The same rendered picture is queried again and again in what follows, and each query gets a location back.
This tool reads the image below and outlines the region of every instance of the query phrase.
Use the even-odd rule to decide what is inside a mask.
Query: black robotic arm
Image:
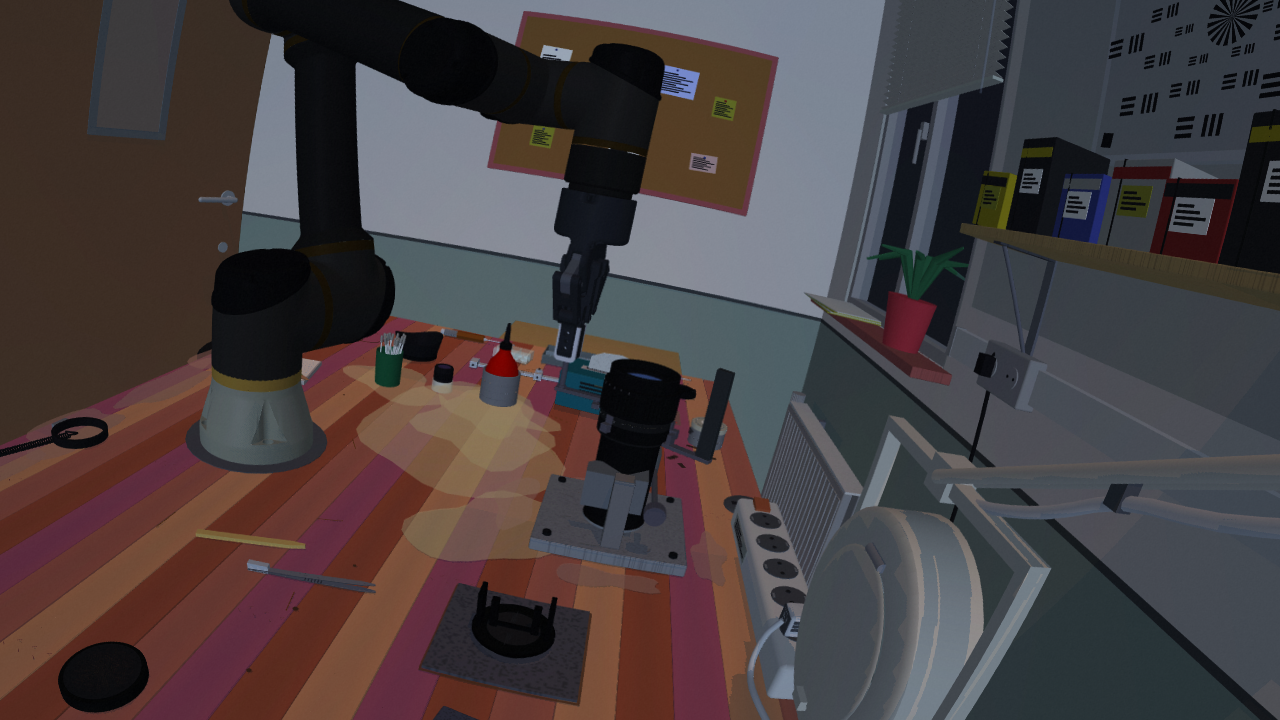
[[[640,191],[644,176],[660,99],[662,58],[641,47],[600,45],[588,63],[544,60],[474,24],[399,0],[230,0],[230,5],[251,27],[284,36],[285,59],[297,70],[302,238],[294,251],[310,256],[312,274],[323,273],[317,255],[332,254],[335,245],[376,259],[372,240],[360,228],[352,63],[399,79],[431,102],[475,110],[502,123],[573,131],[564,169],[568,187],[561,191],[554,225],[558,234],[570,238],[570,247],[552,278],[552,292],[561,325],[556,355],[576,359],[582,329],[595,313],[608,275],[605,249],[630,240],[636,208],[631,197]],[[283,256],[280,261],[297,265],[292,269],[294,290],[307,282],[302,263]],[[369,333],[385,322],[394,292],[390,272],[381,265],[383,273],[370,265],[362,273],[366,277],[348,283],[353,293],[362,287],[366,299],[383,284],[381,302],[374,304],[381,306],[376,313],[381,319],[372,311],[364,318],[365,323],[376,320]],[[244,291],[248,282],[243,272],[237,279],[232,270],[219,268],[224,306],[236,305],[230,293]],[[385,279],[379,281],[378,274]],[[315,346],[352,342],[356,329],[334,333],[340,324],[335,318],[343,316],[338,292],[323,290],[325,319],[306,323]],[[218,287],[214,305],[216,347]],[[303,351],[311,337],[301,342]],[[215,370],[218,355],[215,351]]]

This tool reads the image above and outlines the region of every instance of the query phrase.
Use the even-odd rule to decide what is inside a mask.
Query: cork board
[[[596,45],[611,42],[652,50],[668,68],[640,193],[746,215],[778,59],[667,32],[530,12],[516,37],[517,46],[538,56],[548,46],[558,49],[553,53],[559,59],[571,51],[573,63],[588,61]],[[696,86],[687,77],[680,82],[672,68],[698,73]],[[556,128],[548,141],[534,126],[495,124],[490,168],[564,179],[573,131]]]

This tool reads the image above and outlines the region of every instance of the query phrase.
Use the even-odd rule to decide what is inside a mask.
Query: tweezers
[[[288,578],[291,580],[302,580],[305,583],[315,583],[317,585],[328,585],[330,588],[339,588],[344,591],[356,592],[375,592],[369,588],[374,587],[374,583],[364,583],[361,580],[348,580],[344,578],[330,578],[328,575],[311,575],[307,573],[293,573],[292,570],[273,570],[270,565],[260,560],[250,560],[248,569],[253,573],[261,573],[264,575],[275,575],[278,578]]]

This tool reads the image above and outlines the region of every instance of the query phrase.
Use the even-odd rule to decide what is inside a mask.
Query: wall socket
[[[1030,398],[1036,377],[1044,372],[1044,363],[1002,342],[989,341],[987,352],[996,356],[996,369],[989,378],[978,375],[978,387],[1005,401],[1015,410],[1032,413]]]

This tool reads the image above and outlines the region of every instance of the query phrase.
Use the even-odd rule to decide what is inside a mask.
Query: glue bottle
[[[520,365],[511,356],[511,323],[480,378],[480,400],[494,407],[511,407],[520,397]]]

